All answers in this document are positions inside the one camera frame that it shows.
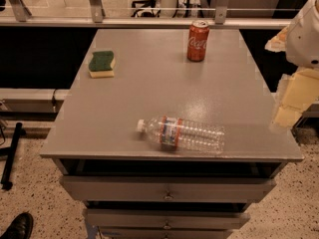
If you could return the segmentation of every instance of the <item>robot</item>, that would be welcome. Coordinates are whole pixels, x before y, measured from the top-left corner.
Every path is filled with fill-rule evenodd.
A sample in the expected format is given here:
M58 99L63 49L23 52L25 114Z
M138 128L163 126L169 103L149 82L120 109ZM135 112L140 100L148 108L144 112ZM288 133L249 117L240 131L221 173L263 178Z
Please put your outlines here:
M287 61L298 66L279 81L272 117L274 126L292 128L319 97L319 0L308 0L265 49L285 51Z

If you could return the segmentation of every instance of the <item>drawer knob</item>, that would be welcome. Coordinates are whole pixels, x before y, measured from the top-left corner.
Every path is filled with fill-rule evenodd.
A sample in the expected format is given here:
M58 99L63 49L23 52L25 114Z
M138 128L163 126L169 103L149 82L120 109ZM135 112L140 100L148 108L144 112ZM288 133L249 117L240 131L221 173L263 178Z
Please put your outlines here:
M173 197L170 195L169 191L166 193L166 196L163 198L165 201L172 201Z
M164 229L164 230L169 230L169 229L171 229L171 226L169 226L168 221L166 222L166 224L163 226L162 229Z

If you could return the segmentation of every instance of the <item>sponge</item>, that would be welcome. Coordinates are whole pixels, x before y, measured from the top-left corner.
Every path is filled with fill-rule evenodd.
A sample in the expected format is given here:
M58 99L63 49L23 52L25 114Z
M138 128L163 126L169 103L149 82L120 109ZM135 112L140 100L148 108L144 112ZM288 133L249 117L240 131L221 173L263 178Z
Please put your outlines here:
M89 72L92 78L113 77L115 65L113 51L99 51L93 53L93 58L89 64Z

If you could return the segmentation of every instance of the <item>speckled floor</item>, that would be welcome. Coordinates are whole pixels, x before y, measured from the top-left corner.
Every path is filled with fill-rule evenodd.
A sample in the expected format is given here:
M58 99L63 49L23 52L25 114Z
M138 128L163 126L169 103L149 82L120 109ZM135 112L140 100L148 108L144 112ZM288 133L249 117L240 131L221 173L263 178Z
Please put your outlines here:
M16 215L28 211L35 219L32 239L87 238L83 204L60 186L55 164L39 156L47 126L40 124L40 133L26 128L27 135L19 141L11 176L14 186L0 193L0 234ZM312 129L300 129L298 140L304 161L290 163L279 173L277 186L248 208L251 220L229 239L319 238L319 138ZM10 142L8 138L1 147Z

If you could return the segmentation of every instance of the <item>drawer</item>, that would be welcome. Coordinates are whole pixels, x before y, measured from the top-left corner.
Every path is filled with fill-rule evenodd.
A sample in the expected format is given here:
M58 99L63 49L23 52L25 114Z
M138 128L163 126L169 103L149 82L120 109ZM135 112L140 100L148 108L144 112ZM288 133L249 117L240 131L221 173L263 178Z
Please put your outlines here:
M86 209L84 216L86 221L93 226L157 230L239 229L249 220L249 215L245 213L161 210Z
M63 176L61 183L76 200L143 202L251 203L275 186L272 179L207 177Z
M156 229L121 229L100 227L104 236L110 238L139 238L139 239L225 239L232 233L231 230L156 230Z

